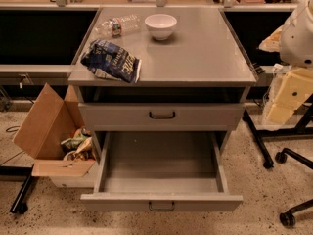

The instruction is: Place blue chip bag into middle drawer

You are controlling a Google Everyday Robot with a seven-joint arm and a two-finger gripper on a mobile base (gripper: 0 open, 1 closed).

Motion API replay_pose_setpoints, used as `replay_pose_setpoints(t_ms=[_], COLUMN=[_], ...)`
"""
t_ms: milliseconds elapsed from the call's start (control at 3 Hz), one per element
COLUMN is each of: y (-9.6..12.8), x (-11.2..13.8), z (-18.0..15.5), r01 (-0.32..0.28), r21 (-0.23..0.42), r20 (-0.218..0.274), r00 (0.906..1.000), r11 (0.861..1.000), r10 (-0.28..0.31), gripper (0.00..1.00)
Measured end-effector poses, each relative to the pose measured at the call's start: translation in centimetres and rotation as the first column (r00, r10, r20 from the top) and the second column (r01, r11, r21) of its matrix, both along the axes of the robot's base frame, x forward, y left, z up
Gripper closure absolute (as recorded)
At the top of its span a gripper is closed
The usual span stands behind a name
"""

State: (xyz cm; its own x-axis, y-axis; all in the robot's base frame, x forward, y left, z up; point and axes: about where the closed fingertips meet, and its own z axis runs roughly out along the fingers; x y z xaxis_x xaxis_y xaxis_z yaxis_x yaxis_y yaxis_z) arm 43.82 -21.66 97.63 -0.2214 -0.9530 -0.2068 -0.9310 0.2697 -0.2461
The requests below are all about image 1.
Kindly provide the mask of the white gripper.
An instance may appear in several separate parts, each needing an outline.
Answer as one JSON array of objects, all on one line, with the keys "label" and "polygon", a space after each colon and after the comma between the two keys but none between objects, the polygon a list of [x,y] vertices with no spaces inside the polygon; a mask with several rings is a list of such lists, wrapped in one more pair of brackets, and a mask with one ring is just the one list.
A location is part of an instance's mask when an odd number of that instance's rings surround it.
[{"label": "white gripper", "polygon": [[266,120],[284,125],[313,94],[313,70],[298,68],[283,76],[281,87],[270,107]]}]

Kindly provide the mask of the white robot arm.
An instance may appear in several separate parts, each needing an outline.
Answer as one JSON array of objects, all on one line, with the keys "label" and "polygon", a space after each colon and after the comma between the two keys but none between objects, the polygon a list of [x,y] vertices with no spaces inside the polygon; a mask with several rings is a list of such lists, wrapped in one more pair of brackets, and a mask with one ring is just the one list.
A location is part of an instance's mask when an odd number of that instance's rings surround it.
[{"label": "white robot arm", "polygon": [[270,85],[262,115],[269,130],[283,126],[313,94],[313,0],[302,0],[283,24],[280,59],[291,69]]}]

